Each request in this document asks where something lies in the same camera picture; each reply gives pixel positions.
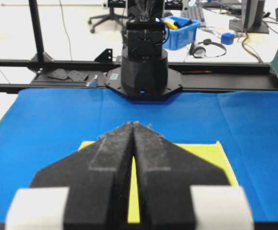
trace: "keyboard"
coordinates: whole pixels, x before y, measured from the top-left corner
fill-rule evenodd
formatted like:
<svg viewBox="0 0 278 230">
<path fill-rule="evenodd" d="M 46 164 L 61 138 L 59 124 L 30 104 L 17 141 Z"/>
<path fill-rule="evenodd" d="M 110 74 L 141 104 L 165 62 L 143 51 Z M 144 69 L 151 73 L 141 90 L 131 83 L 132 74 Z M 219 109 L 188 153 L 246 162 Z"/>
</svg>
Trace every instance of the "keyboard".
<svg viewBox="0 0 278 230">
<path fill-rule="evenodd" d="M 199 1 L 197 1 L 193 7 L 189 7 L 187 11 L 182 11 L 181 16 L 184 18 L 201 21 L 201 25 L 199 27 L 206 27 L 202 3 Z"/>
</svg>

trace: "computer monitor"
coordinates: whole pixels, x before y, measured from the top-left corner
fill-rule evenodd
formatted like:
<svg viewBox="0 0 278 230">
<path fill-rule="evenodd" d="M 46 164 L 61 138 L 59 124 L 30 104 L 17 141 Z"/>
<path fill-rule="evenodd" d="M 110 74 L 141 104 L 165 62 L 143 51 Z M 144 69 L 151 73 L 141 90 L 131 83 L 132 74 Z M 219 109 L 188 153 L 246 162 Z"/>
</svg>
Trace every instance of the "computer monitor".
<svg viewBox="0 0 278 230">
<path fill-rule="evenodd" d="M 265 0 L 242 0 L 242 19 L 230 20 L 230 29 L 268 34 L 269 28 L 262 23 L 264 6 Z"/>
</svg>

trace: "sticker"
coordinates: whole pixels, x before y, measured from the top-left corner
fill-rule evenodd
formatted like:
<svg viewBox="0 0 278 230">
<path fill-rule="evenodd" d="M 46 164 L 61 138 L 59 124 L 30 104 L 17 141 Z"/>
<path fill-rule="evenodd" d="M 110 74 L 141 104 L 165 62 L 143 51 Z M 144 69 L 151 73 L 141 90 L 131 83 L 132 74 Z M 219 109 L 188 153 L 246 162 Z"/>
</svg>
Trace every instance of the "sticker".
<svg viewBox="0 0 278 230">
<path fill-rule="evenodd" d="M 110 76 L 110 80 L 117 80 L 118 77 L 119 77 L 118 73 L 112 73 L 111 76 Z"/>
</svg>

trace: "pen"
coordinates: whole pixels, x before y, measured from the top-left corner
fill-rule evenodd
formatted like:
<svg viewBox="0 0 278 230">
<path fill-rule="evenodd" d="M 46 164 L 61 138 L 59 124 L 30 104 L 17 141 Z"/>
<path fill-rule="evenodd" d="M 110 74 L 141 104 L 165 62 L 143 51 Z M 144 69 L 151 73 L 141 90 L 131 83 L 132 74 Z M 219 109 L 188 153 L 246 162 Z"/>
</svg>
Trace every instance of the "pen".
<svg viewBox="0 0 278 230">
<path fill-rule="evenodd" d="M 208 71 L 208 70 L 182 71 L 182 74 L 207 74 L 207 73 L 212 73 L 212 71 Z"/>
</svg>

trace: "desk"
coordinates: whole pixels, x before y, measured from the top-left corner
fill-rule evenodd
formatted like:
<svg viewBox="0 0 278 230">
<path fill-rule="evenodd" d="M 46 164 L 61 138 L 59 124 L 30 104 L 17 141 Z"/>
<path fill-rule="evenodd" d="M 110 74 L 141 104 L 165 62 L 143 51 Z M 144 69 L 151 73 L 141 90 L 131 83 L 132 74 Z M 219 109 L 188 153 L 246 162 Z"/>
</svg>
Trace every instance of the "desk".
<svg viewBox="0 0 278 230">
<path fill-rule="evenodd" d="M 275 18 L 275 8 L 278 7 L 278 1 L 274 0 L 266 0 L 265 3 L 265 12 L 271 12 L 271 17 Z M 216 28 L 219 28 L 220 31 L 227 31 L 229 30 L 229 20 L 233 19 L 234 17 L 224 15 L 224 14 L 217 14 L 210 12 L 208 10 L 203 10 L 207 26 L 214 26 Z M 173 14 L 175 16 L 179 16 L 180 12 L 174 11 Z M 278 31 L 278 25 L 276 24 L 270 24 L 270 27 L 272 27 L 274 30 Z M 210 38 L 214 42 L 220 42 L 220 39 L 216 36 L 209 34 L 207 32 L 204 32 L 200 29 L 197 30 L 197 41 L 203 41 L 204 39 Z M 188 56 L 186 58 L 186 62 L 252 62 L 257 63 L 257 60 L 255 57 L 249 55 L 241 46 L 241 42 L 244 38 L 242 37 L 240 39 L 240 43 L 237 42 L 237 38 L 234 40 L 234 43 L 232 45 L 226 46 L 227 48 L 227 54 L 222 57 L 217 58 L 203 58 L 203 59 L 197 59 L 192 56 Z M 255 51 L 260 55 L 262 60 L 266 63 L 271 62 L 275 56 L 275 53 L 278 49 L 278 34 L 274 33 L 270 30 L 269 34 L 249 34 L 249 41 L 247 41 L 247 44 L 249 44 L 252 48 L 255 49 Z M 215 54 L 221 54 L 223 51 L 215 46 L 208 46 L 206 48 L 207 55 L 213 56 Z M 169 61 L 175 62 L 175 61 L 184 61 L 186 54 L 187 54 L 187 48 L 181 48 L 176 51 L 168 51 L 169 53 Z"/>
</svg>

